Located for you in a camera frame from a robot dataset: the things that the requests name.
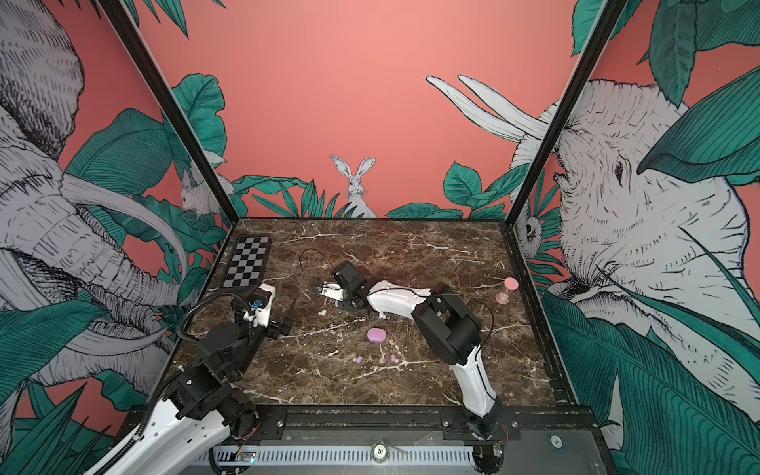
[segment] black and white checkerboard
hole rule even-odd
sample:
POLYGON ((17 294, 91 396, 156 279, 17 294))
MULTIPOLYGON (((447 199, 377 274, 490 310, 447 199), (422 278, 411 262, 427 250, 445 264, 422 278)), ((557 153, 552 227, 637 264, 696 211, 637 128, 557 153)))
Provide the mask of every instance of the black and white checkerboard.
POLYGON ((271 244, 271 237, 266 234, 240 236, 227 265, 222 288, 259 285, 264 276, 271 244))

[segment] purple soap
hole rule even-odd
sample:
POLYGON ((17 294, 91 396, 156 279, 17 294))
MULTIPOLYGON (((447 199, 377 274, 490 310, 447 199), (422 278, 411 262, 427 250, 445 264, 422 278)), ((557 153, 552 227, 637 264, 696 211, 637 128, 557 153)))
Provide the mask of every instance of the purple soap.
POLYGON ((373 343, 382 343, 385 341, 386 336, 388 336, 388 334, 386 334, 385 330, 382 328, 370 328, 367 331, 367 340, 373 343))

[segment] rabbit ear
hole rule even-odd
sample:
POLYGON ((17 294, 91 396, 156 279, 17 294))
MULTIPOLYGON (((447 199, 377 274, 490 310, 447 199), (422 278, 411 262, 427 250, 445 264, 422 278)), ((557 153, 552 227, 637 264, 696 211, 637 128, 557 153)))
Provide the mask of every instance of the rabbit ear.
POLYGON ((351 173, 351 167, 348 166, 348 163, 344 162, 342 158, 336 157, 335 155, 330 155, 330 158, 333 159, 333 163, 335 163, 335 168, 337 168, 337 171, 343 175, 347 176, 348 178, 351 178, 353 174, 351 173))
POLYGON ((182 187, 183 188, 190 188, 191 187, 191 184, 190 184, 190 175, 188 174, 187 170, 185 170, 184 172, 182 172, 182 187))
POLYGON ((374 157, 368 157, 362 160, 362 164, 359 165, 359 171, 356 172, 356 176, 364 175, 369 171, 370 168, 375 166, 375 158, 374 157))

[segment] purple oval object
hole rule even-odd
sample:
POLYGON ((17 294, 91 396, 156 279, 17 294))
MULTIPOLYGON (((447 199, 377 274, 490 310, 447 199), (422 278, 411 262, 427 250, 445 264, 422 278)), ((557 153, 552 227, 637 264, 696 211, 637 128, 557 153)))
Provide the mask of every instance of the purple oval object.
POLYGON ((388 334, 382 328, 370 328, 367 331, 367 340, 373 343, 382 343, 388 334))

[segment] jungle mural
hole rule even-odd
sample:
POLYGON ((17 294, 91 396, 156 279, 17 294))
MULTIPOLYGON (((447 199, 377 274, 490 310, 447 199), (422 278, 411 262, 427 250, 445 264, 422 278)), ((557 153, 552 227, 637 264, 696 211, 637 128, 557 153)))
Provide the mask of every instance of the jungle mural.
MULTIPOLYGON (((147 401, 229 225, 216 201, 194 199, 207 186, 168 122, 136 109, 59 163, 88 71, 50 6, 0 0, 0 473, 75 475, 108 451, 111 427, 88 424, 97 412, 73 417, 87 412, 87 382, 116 411, 147 401), (172 167, 194 179, 184 207, 151 194, 172 167), (166 270, 140 269, 128 237, 153 245, 166 270), (71 393, 54 402, 60 388, 71 393), (31 411, 17 416, 22 401, 31 411)), ((213 157, 226 142, 215 84, 198 74, 175 89, 207 125, 213 157)))
MULTIPOLYGON (((641 3, 628 3, 614 34, 641 3)), ((601 4, 576 4, 575 53, 601 4)), ((760 68, 683 102, 697 53, 760 45, 758 26, 757 1, 661 0, 641 60, 655 84, 589 82, 556 144, 558 171, 549 184, 542 174, 519 215, 574 390, 620 473, 760 473, 760 306, 738 193, 760 173, 760 68)), ((472 122, 518 141, 512 167, 532 161, 554 108, 535 119, 460 79, 498 117, 428 81, 472 122)))

